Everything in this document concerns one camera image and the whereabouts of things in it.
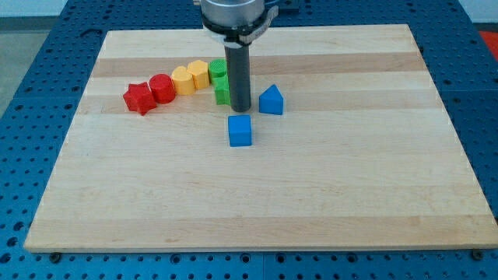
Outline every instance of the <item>red cylinder block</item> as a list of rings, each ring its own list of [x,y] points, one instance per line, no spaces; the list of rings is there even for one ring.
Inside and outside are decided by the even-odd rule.
[[[174,100],[177,94],[174,90],[173,81],[166,74],[154,75],[149,80],[149,86],[157,103],[169,103]]]

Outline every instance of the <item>wooden cutting board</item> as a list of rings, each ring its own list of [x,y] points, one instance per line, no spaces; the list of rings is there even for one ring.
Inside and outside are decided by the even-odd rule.
[[[130,82],[223,56],[202,30],[107,34],[25,247],[33,252],[498,247],[406,25],[275,28],[251,46],[253,145],[213,89],[141,117]],[[282,117],[258,113],[277,84]]]

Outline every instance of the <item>metal cylinder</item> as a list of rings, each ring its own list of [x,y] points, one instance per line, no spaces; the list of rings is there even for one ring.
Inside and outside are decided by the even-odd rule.
[[[249,47],[225,47],[230,103],[236,112],[251,108]]]
[[[204,16],[212,23],[234,28],[252,24],[265,11],[265,0],[201,0]]]

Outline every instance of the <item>blue block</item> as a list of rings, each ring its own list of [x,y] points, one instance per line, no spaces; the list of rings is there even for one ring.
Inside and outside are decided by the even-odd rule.
[[[276,85],[270,86],[259,96],[259,113],[283,114],[283,97]]]
[[[231,147],[252,145],[251,116],[229,116],[228,136]]]

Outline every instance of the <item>mounting hole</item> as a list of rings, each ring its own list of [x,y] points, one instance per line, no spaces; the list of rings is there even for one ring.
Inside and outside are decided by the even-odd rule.
[[[0,264],[6,264],[10,261],[11,256],[9,253],[5,253],[0,257]]]
[[[248,263],[249,261],[251,261],[250,254],[241,254],[240,261],[242,261],[245,264]]]
[[[347,259],[347,260],[348,260],[348,262],[350,262],[350,263],[355,263],[355,262],[357,262],[357,261],[358,261],[358,256],[356,256],[356,254],[354,254],[354,253],[349,253],[349,254],[347,254],[347,256],[346,256],[346,259]]]
[[[284,255],[284,254],[277,254],[275,256],[275,259],[277,260],[277,262],[279,264],[283,264],[286,261],[286,255]]]
[[[59,252],[54,252],[54,253],[51,253],[49,256],[48,256],[48,260],[52,263],[52,264],[58,264],[62,259],[62,254],[59,253]]]
[[[484,258],[484,253],[479,249],[473,249],[470,253],[472,260],[481,261]]]
[[[170,257],[171,264],[178,264],[181,261],[181,256],[179,254],[173,254]]]
[[[19,240],[17,239],[17,237],[10,237],[9,240],[7,240],[7,247],[14,247],[18,242]]]

